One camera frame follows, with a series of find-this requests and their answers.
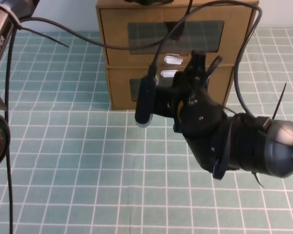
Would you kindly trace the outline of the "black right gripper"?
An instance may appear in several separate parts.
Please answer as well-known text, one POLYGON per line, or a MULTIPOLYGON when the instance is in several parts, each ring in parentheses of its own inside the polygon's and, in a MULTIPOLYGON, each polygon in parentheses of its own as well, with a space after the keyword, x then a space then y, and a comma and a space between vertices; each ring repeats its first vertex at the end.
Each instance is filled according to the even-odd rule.
POLYGON ((191 65, 174 75, 170 87, 156 88, 156 114, 172 118, 199 165, 221 180, 230 166, 232 121, 214 101, 206 81, 222 62, 217 56, 206 70, 206 54, 192 50, 191 65))

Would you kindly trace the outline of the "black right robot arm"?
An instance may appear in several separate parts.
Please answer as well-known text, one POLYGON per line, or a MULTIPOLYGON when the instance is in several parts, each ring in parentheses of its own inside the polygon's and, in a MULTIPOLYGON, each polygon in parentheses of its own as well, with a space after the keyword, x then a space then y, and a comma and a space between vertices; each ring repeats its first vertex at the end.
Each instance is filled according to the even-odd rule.
POLYGON ((185 138, 200 167, 221 180, 227 171, 244 170, 286 178, 293 174, 293 122, 247 113, 226 114, 208 93, 211 74, 206 56, 192 52, 170 86, 156 88, 154 112, 174 121, 174 132, 185 138))

